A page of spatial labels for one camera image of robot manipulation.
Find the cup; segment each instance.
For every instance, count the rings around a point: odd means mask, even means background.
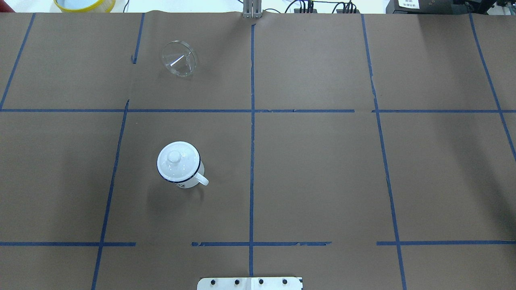
[[[165,146],[158,155],[159,175],[180,188],[191,188],[198,183],[208,185],[199,151],[190,143],[177,141]]]
[[[167,43],[162,50],[162,62],[165,68],[177,76],[189,76],[197,66],[197,54],[184,41]]]

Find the red object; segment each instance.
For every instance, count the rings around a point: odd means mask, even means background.
[[[14,12],[14,10],[4,0],[0,0],[0,12]]]

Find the lid knob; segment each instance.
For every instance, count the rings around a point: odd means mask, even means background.
[[[172,151],[168,154],[168,161],[172,163],[178,163],[181,160],[181,153],[178,151]]]

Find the white bracket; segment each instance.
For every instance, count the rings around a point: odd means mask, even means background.
[[[262,18],[262,0],[243,0],[244,18]]]
[[[202,278],[197,290],[302,290],[301,277]]]

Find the yellow container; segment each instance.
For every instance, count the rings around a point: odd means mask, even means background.
[[[62,12],[110,12],[116,0],[54,0]]]

